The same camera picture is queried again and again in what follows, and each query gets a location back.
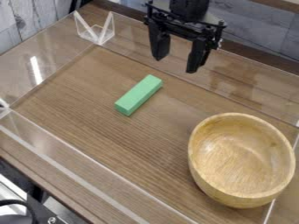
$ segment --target bowl rim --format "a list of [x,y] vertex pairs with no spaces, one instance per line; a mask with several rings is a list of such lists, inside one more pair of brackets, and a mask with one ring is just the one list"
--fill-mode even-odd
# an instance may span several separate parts
[[[194,137],[194,134],[197,133],[198,129],[201,128],[201,126],[205,124],[205,123],[209,123],[212,120],[220,118],[220,117],[228,117],[228,116],[242,116],[258,123],[262,123],[277,135],[278,137],[281,138],[281,140],[284,141],[284,144],[285,144],[285,148],[286,148],[286,152],[288,152],[288,156],[289,156],[289,171],[288,171],[288,174],[284,178],[284,180],[281,181],[281,183],[270,190],[265,191],[265,192],[253,192],[253,193],[241,193],[241,192],[226,192],[225,189],[222,187],[217,187],[214,185],[214,183],[212,181],[208,181],[206,180],[206,176],[200,173],[193,167],[193,160],[192,160],[192,139]],[[294,175],[294,151],[293,151],[293,147],[292,145],[289,144],[284,134],[280,132],[280,130],[270,124],[268,123],[266,121],[264,121],[262,119],[252,116],[252,115],[246,115],[246,114],[241,114],[241,113],[224,113],[224,114],[217,114],[217,115],[213,115],[210,117],[208,117],[206,119],[204,119],[194,127],[192,133],[190,133],[190,138],[189,138],[189,143],[188,143],[188,159],[189,159],[189,162],[190,162],[190,166],[193,168],[193,170],[196,171],[196,173],[200,175],[200,178],[204,180],[204,182],[213,188],[216,189],[217,191],[222,192],[224,194],[229,195],[229,196],[233,196],[233,197],[238,197],[238,198],[242,198],[242,199],[258,199],[258,198],[264,198],[264,197],[270,197],[272,195],[280,193],[284,188],[286,187],[286,185],[289,184],[290,180],[292,180],[292,177]]]

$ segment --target green block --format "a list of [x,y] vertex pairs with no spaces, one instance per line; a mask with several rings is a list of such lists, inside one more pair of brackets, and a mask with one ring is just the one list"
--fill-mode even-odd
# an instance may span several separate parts
[[162,81],[148,74],[123,94],[123,96],[115,101],[115,110],[123,116],[130,116],[161,86]]

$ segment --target green rectangular block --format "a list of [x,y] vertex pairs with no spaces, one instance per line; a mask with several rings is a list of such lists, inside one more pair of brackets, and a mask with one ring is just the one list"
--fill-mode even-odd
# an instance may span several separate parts
[[115,110],[122,115],[130,116],[161,86],[162,81],[148,74],[115,101]]

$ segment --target wooden bowl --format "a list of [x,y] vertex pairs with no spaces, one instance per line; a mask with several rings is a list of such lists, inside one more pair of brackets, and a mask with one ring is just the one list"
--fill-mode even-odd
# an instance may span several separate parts
[[190,175],[200,189],[234,208],[266,204],[294,175],[294,153],[281,132],[250,115],[221,114],[190,134]]

